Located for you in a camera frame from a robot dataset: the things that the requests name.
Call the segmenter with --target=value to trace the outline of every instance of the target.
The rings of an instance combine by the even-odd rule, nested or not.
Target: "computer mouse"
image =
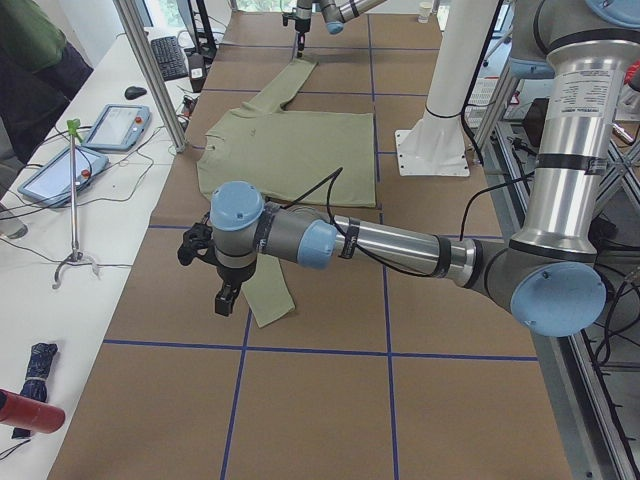
[[[124,98],[126,98],[127,100],[134,100],[146,93],[146,88],[131,86],[124,91]]]

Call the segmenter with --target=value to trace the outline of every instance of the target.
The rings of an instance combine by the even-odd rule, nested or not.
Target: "cup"
[[[419,6],[419,15],[418,21],[420,23],[427,23],[429,21],[429,17],[431,16],[431,11],[433,10],[433,2],[420,2]]]
[[[0,423],[52,433],[64,424],[64,420],[61,408],[0,389]]]

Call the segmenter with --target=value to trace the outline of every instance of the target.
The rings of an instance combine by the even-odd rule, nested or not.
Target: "person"
[[[27,162],[93,69],[33,0],[0,0],[0,117]]]

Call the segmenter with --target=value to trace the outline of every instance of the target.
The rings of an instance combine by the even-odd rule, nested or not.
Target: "blue joint cap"
[[[327,30],[331,35],[337,35],[344,30],[344,23],[342,22],[327,22]]]
[[[326,268],[331,260],[338,231],[333,225],[315,220],[302,235],[298,246],[298,263],[303,267]]]
[[[585,0],[589,8],[603,20],[617,27],[640,28],[640,2],[638,0],[616,0],[604,4],[602,0]]]
[[[539,268],[516,287],[511,313],[535,333],[566,337],[597,320],[606,296],[600,276],[591,267],[554,263]]]
[[[264,200],[247,182],[227,182],[211,196],[211,224],[218,230],[235,232],[260,218]]]

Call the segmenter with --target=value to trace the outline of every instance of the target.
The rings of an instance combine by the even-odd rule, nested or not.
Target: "label sticker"
[[[579,70],[558,75],[553,82],[547,119],[561,117],[598,117],[613,120],[618,86],[624,72]]]

